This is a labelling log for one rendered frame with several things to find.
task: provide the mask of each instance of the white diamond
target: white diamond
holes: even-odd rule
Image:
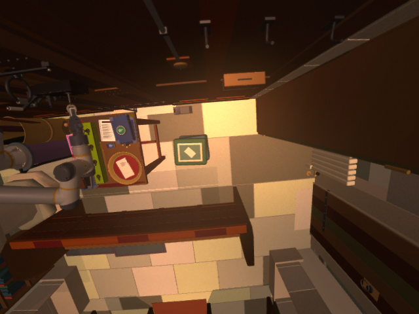
[[[196,153],[190,147],[186,148],[184,152],[186,155],[189,156],[189,158],[192,158],[193,156],[196,155]]]

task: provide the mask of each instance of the purple cloth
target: purple cloth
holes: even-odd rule
[[[66,139],[62,141],[30,144],[28,146],[35,155],[34,165],[71,157],[70,147],[68,146]]]

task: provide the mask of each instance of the green box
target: green box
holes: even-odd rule
[[[90,130],[89,132],[85,132],[84,134],[87,135],[87,139],[89,141],[89,145],[93,145],[92,150],[92,158],[96,160],[96,165],[94,169],[96,170],[96,174],[94,175],[94,180],[97,184],[103,184],[108,181],[105,160],[103,159],[102,149],[100,147],[100,140],[98,129],[96,127],[95,122],[86,122],[83,123],[83,129]]]
[[[207,164],[206,139],[175,139],[173,148],[177,166]]]

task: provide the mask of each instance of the green emblem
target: green emblem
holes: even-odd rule
[[[126,133],[126,128],[124,126],[117,127],[117,133],[119,135],[124,135]]]

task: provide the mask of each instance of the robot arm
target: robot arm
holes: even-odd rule
[[[91,177],[95,174],[95,168],[87,136],[83,134],[83,125],[76,115],[77,109],[70,104],[67,106],[67,111],[70,114],[69,127],[73,132],[70,143],[75,160],[55,167],[54,176],[60,182],[60,187],[0,186],[0,203],[58,204],[62,209],[74,209],[79,205],[80,178]],[[0,131],[0,170],[22,169],[22,165],[24,168],[32,166],[34,158],[30,148],[24,144],[18,144],[21,143],[10,144],[4,149],[3,132]]]

